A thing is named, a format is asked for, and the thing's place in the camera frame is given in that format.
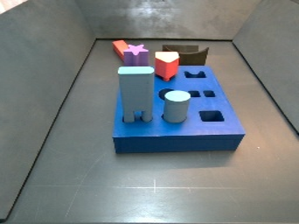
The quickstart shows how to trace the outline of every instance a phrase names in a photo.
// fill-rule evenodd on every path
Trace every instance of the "star shape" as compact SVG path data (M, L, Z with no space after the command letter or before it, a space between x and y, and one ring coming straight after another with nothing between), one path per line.
M146 53L148 50L144 49L144 45L128 45L128 48L124 50L124 52L130 52L133 55L137 55L140 52Z

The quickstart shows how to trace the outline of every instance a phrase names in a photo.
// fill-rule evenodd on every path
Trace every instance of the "gray floor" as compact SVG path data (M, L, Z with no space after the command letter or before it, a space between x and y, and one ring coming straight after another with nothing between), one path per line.
M299 222L299 138L231 42L134 40L209 47L247 135L236 151L124 154L112 126L121 61L97 41L8 223Z

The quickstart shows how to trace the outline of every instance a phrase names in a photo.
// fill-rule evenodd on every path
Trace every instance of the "rectangular hole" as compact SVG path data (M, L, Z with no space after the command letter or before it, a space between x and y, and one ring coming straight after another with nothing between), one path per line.
M217 110L200 111L200 119L204 122L224 122L223 115Z
M190 90L188 91L188 93L190 94L190 97L201 97L200 92L197 90Z
M210 90L204 90L202 94L204 94L205 97L215 97L215 93Z

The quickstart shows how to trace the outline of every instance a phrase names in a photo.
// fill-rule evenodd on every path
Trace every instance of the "foam block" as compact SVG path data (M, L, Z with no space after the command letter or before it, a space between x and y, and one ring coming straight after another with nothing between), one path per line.
M198 51L197 45L162 45L164 52L177 52L180 66L204 66L209 48Z
M154 74L161 76L164 81L168 81L177 73L178 58L177 52L154 53Z
M172 90L190 94L184 122L162 119L164 95ZM229 101L208 66L178 66L176 76L153 79L153 120L122 122L117 94L113 142L116 153L166 151L233 151L245 135Z
M120 39L112 42L113 50L121 60L124 60L124 50L128 48L126 42Z
M125 67L148 67L148 50L144 45L128 45L124 50Z
M117 69L124 122L134 121L134 112L141 111L144 122L152 120L153 68L149 66L121 66Z

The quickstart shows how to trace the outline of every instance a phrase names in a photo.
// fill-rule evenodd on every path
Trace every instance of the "gray wall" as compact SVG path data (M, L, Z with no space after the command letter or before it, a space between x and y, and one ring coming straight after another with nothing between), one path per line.
M233 44L299 133L299 3L263 0Z
M93 41L72 0L30 0L0 15L0 220Z
M260 0L76 0L98 39L232 39Z

